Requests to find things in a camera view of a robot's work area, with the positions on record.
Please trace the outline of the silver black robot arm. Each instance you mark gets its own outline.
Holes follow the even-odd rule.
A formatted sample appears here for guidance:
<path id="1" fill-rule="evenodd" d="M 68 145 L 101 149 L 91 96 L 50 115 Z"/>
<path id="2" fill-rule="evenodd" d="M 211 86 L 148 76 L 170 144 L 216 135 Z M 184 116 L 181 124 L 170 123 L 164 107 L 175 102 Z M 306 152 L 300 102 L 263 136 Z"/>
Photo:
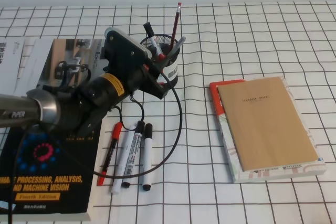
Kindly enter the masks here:
<path id="1" fill-rule="evenodd" d="M 1 127 L 41 124 L 48 130 L 87 135 L 127 96 L 141 90 L 162 99 L 171 88 L 157 79 L 169 55 L 152 53 L 121 30 L 105 31 L 102 53 L 108 61 L 102 75 L 78 87 L 33 89 L 26 97 L 1 95 Z"/>

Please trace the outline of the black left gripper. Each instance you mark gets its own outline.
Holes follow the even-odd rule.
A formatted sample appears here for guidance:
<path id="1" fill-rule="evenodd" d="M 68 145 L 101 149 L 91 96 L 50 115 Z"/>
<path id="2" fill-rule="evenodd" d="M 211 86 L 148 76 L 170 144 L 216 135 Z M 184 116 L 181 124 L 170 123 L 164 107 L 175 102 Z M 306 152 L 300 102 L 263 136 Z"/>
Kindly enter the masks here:
<path id="1" fill-rule="evenodd" d="M 114 75 L 128 94 L 141 90 L 164 98 L 168 85 L 158 83 L 157 79 L 167 66 L 168 57 L 152 60 L 152 53 L 146 47 L 115 27 L 107 28 L 104 35 L 104 56 L 109 62 L 105 71 Z"/>

